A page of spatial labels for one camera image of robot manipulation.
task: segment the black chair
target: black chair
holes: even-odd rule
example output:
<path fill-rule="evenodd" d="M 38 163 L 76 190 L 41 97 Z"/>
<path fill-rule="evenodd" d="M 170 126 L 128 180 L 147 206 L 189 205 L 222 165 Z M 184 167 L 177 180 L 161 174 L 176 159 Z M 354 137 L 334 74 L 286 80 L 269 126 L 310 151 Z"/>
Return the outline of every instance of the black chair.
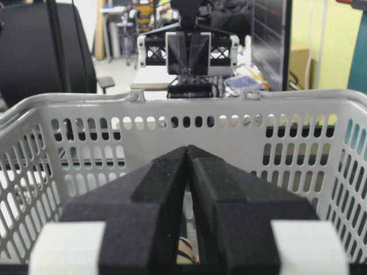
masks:
<path fill-rule="evenodd" d="M 96 79 L 79 13 L 70 4 L 57 4 L 69 82 L 73 93 L 103 92 L 113 87 L 110 77 Z M 63 93 L 47 6 L 44 3 L 5 7 L 0 33 L 0 90 L 8 107 L 40 93 Z"/>

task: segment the robotic arm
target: robotic arm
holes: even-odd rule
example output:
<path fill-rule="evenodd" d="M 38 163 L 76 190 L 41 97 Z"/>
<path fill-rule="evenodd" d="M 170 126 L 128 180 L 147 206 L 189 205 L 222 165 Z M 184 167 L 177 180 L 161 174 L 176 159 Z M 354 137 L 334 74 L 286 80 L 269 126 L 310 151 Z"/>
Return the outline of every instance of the robotic arm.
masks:
<path fill-rule="evenodd" d="M 178 84 L 169 86 L 169 98 L 212 97 L 213 85 L 206 78 L 230 75 L 237 66 L 238 37 L 198 23 L 204 3 L 172 0 L 179 22 L 138 38 L 140 66 L 167 66 L 168 74 L 178 76 Z"/>

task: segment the monitor screen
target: monitor screen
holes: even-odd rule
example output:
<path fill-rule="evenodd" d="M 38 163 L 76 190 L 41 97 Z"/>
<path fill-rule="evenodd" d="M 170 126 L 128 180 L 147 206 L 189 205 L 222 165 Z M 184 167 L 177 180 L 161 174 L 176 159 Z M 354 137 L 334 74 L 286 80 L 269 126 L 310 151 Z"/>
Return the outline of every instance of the monitor screen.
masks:
<path fill-rule="evenodd" d="M 253 0 L 252 61 L 272 91 L 288 89 L 292 0 Z"/>

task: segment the green wall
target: green wall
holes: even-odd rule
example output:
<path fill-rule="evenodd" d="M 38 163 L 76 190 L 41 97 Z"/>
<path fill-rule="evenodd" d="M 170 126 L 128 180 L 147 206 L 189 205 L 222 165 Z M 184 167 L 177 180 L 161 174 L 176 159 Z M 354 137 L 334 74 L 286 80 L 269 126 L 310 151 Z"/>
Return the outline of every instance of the green wall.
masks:
<path fill-rule="evenodd" d="M 318 63 L 323 0 L 314 0 L 315 8 L 312 24 L 313 75 L 311 87 L 315 88 L 315 72 Z M 349 5 L 328 0 L 325 44 L 321 63 L 320 89 L 346 88 L 354 47 L 360 27 L 362 11 Z M 293 0 L 292 39 L 309 44 L 310 1 Z"/>

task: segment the white wall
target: white wall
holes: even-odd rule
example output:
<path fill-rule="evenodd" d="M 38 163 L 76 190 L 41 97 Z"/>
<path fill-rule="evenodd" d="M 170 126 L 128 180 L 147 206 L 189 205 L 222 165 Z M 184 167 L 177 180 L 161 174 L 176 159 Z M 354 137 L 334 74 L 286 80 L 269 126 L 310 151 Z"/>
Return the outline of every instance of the white wall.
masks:
<path fill-rule="evenodd" d="M 71 0 L 56 0 L 58 3 L 71 3 Z M 90 51 L 93 48 L 94 34 L 97 22 L 97 0 L 74 0 L 77 7 Z"/>

